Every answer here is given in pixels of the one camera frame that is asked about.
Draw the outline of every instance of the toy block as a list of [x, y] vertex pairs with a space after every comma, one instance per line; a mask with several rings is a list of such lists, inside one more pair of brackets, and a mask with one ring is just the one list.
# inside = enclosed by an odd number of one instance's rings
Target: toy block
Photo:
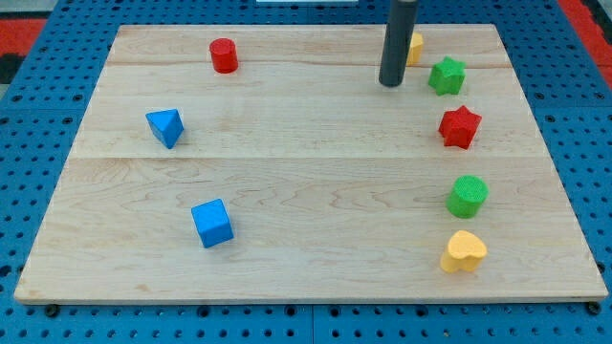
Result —
[[153, 135], [167, 149], [172, 149], [183, 133], [183, 122], [177, 109], [148, 113], [146, 120], [149, 122]]
[[212, 67], [217, 73], [228, 74], [238, 69], [236, 45], [229, 38], [218, 38], [208, 46]]
[[476, 216], [478, 209], [489, 197], [489, 188], [478, 177], [466, 175], [457, 178], [447, 198], [448, 211], [462, 219]]
[[429, 75], [429, 86], [436, 90], [436, 95], [458, 95], [466, 78], [466, 63], [454, 60], [448, 56], [433, 65]]
[[474, 234], [459, 230], [448, 240], [447, 248], [440, 258], [440, 268], [452, 273], [459, 269], [475, 271], [487, 256], [487, 246]]
[[423, 35], [418, 32], [413, 33], [412, 39], [410, 40], [410, 50], [408, 51], [406, 66], [412, 66], [419, 63], [421, 53], [423, 52], [423, 45]]
[[438, 131], [444, 138], [444, 146], [470, 147], [482, 117], [465, 105], [454, 111], [444, 112]]
[[194, 206], [191, 208], [191, 215], [204, 248], [233, 239], [230, 218], [223, 201], [217, 199]]

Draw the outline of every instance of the wooden surface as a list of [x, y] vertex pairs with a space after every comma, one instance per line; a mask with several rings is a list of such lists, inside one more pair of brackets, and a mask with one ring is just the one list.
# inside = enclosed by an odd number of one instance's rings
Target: wooden surface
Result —
[[[383, 26], [122, 27], [15, 297], [33, 304], [478, 303], [607, 290], [493, 26], [421, 26], [402, 86], [377, 81]], [[217, 75], [226, 36], [240, 68]], [[426, 85], [444, 55], [458, 96]], [[444, 147], [446, 110], [483, 120]], [[179, 108], [173, 150], [144, 114]], [[491, 195], [453, 217], [463, 174]], [[190, 208], [222, 198], [235, 239], [204, 249]], [[489, 255], [444, 273], [466, 229]]]

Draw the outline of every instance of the blue block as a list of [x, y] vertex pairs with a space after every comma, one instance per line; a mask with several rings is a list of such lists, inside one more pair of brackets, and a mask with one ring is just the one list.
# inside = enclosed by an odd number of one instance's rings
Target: blue block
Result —
[[223, 201], [217, 199], [194, 206], [191, 215], [205, 248], [233, 239], [230, 218]]
[[177, 109], [146, 114], [153, 135], [168, 149], [172, 149], [183, 133], [183, 123]]

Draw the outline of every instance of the yellow block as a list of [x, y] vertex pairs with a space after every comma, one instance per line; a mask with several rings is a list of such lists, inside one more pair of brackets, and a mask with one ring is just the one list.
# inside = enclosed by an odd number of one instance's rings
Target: yellow block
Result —
[[458, 269], [475, 271], [487, 255], [487, 246], [477, 236], [466, 230], [457, 231], [448, 240], [440, 259], [440, 268], [446, 272], [455, 272]]
[[423, 51], [423, 35], [418, 32], [412, 33], [410, 40], [410, 50], [408, 50], [408, 61], [406, 66], [412, 66], [419, 63], [421, 52]]

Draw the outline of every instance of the red cylinder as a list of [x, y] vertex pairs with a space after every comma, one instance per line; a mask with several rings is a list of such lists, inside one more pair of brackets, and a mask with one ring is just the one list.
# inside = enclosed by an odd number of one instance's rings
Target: red cylinder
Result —
[[238, 69], [236, 45], [229, 38], [218, 38], [209, 46], [212, 67], [218, 73], [231, 73]]

